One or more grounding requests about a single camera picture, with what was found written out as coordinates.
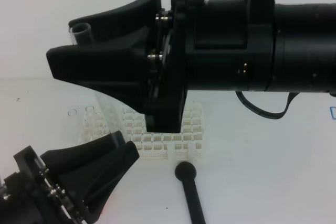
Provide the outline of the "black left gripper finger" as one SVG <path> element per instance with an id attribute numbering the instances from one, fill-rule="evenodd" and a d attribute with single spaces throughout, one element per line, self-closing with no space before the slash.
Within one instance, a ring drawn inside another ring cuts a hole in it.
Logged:
<path id="1" fill-rule="evenodd" d="M 138 158 L 135 144 L 127 142 L 85 167 L 85 176 L 76 190 L 76 203 L 84 221 L 99 219 L 116 185 Z"/>
<path id="2" fill-rule="evenodd" d="M 120 131 L 91 142 L 44 152 L 40 158 L 46 166 L 49 182 L 64 190 L 74 190 L 85 176 L 85 167 L 102 155 L 126 144 Z"/>

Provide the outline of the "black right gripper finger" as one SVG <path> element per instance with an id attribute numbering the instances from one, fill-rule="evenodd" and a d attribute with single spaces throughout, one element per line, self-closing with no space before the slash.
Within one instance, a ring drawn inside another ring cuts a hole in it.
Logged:
<path id="1" fill-rule="evenodd" d="M 148 53 L 156 42 L 155 29 L 144 26 L 107 40 L 99 40 L 92 26 L 80 34 L 83 38 L 75 45 L 47 51 L 53 78 L 101 92 L 149 114 Z"/>
<path id="2" fill-rule="evenodd" d="M 143 27 L 154 27 L 155 16 L 161 9 L 161 0 L 136 0 L 116 9 L 73 19 L 68 25 L 88 23 L 95 42 L 104 42 Z"/>

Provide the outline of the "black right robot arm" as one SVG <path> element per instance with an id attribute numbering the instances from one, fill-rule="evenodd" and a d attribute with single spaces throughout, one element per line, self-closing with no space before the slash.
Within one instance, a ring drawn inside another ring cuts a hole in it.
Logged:
<path id="1" fill-rule="evenodd" d="M 52 76 L 99 91 L 144 114 L 146 128 L 178 133 L 187 92 L 335 94 L 335 5 L 274 0 L 137 0 L 72 20 L 86 40 L 50 49 Z"/>

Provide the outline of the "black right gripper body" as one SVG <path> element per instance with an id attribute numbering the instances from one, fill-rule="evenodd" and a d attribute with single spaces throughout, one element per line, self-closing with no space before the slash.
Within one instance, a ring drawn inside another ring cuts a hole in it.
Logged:
<path id="1" fill-rule="evenodd" d="M 171 0 L 173 28 L 154 133 L 178 133 L 189 90 L 265 91 L 274 57 L 275 0 Z"/>

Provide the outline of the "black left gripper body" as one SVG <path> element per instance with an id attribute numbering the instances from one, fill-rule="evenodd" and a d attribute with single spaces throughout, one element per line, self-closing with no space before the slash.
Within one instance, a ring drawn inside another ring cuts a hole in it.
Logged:
<path id="1" fill-rule="evenodd" d="M 19 171 L 1 185 L 1 223 L 85 223 L 31 146 L 14 159 Z"/>

